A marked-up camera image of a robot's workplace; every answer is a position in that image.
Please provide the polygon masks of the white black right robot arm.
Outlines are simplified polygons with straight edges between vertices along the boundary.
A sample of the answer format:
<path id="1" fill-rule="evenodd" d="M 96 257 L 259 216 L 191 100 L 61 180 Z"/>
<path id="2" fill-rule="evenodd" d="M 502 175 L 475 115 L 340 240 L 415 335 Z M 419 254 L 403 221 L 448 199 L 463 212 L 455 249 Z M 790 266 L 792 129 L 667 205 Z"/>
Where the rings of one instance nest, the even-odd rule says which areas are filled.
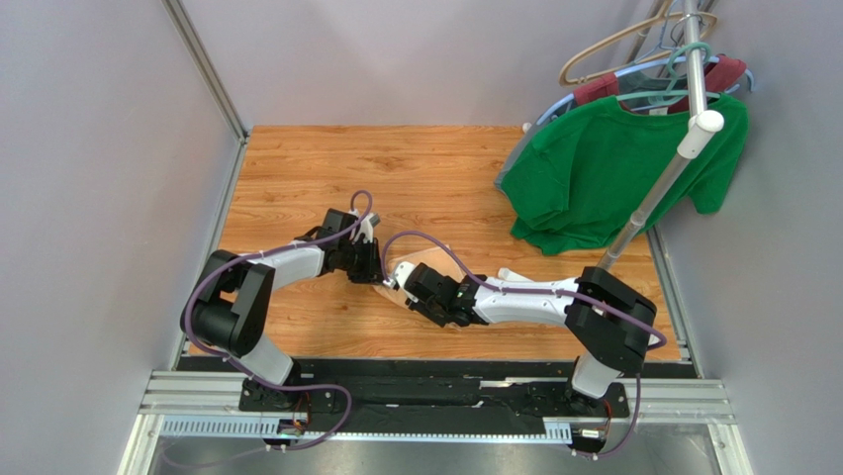
<path id="1" fill-rule="evenodd" d="M 408 307 L 440 327 L 533 323 L 568 329 L 585 348 L 568 386 L 592 399 L 602 398 L 619 376 L 638 374 L 647 352 L 667 342 L 653 326 L 655 305 L 598 267 L 549 282 L 473 274 L 456 281 L 404 261 L 392 278 Z"/>

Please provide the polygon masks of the beige cloth napkin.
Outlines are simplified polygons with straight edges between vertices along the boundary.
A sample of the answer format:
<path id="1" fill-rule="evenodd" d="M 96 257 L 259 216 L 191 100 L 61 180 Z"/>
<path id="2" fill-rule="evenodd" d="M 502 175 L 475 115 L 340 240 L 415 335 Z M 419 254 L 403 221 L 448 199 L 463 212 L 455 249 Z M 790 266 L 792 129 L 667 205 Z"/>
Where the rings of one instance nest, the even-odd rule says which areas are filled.
<path id="1" fill-rule="evenodd" d="M 408 262 L 413 265 L 423 263 L 429 268 L 437 271 L 439 274 L 451 277 L 457 283 L 461 282 L 466 276 L 466 273 L 462 270 L 462 268 L 447 254 L 445 250 L 438 246 L 392 257 L 387 261 L 387 270 L 393 270 L 402 262 Z M 374 284 L 372 288 L 378 295 L 395 305 L 404 309 L 409 307 L 407 305 L 408 297 L 403 290 L 395 290 L 385 287 L 382 284 Z"/>

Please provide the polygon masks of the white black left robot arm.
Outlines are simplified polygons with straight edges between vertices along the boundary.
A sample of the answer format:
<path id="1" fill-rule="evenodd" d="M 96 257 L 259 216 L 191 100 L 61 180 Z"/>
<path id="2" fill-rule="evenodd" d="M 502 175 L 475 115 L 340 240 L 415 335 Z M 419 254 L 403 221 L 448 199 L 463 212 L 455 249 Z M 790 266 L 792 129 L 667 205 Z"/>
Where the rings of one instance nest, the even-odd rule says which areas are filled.
<path id="1" fill-rule="evenodd" d="M 335 271 L 354 284 L 381 283 L 374 233 L 379 222 L 373 212 L 330 209 L 320 225 L 278 248 L 255 254 L 214 251 L 182 312 L 181 329 L 263 386 L 296 385 L 298 362 L 264 333 L 273 293 Z"/>

